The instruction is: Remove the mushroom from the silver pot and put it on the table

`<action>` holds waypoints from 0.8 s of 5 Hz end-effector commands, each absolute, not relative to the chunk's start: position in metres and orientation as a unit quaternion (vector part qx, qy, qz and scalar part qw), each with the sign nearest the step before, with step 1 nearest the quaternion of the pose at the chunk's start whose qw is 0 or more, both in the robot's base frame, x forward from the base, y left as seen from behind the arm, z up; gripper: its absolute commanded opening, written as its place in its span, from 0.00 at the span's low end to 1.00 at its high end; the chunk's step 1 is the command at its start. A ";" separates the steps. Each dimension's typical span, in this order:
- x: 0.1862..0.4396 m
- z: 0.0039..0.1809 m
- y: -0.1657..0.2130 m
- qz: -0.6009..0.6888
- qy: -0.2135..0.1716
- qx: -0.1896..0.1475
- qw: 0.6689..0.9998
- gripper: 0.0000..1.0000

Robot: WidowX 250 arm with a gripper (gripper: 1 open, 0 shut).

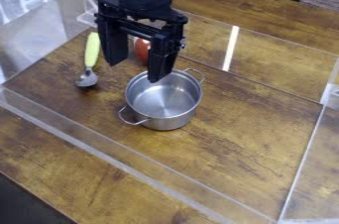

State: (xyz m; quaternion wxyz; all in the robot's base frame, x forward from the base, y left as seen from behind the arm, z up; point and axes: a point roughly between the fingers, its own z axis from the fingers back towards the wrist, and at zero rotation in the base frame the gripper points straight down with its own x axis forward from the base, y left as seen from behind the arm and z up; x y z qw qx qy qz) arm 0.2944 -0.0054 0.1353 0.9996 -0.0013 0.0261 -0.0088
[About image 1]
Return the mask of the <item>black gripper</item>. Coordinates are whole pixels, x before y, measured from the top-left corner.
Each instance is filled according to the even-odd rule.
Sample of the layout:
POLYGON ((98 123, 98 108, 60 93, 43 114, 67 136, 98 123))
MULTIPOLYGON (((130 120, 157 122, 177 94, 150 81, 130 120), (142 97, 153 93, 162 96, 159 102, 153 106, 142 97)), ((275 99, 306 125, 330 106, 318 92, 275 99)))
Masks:
POLYGON ((174 68, 186 46, 187 18, 173 9, 173 0, 96 0, 95 21, 104 59, 111 66, 128 57, 128 37, 151 38, 148 80, 158 82, 174 68))

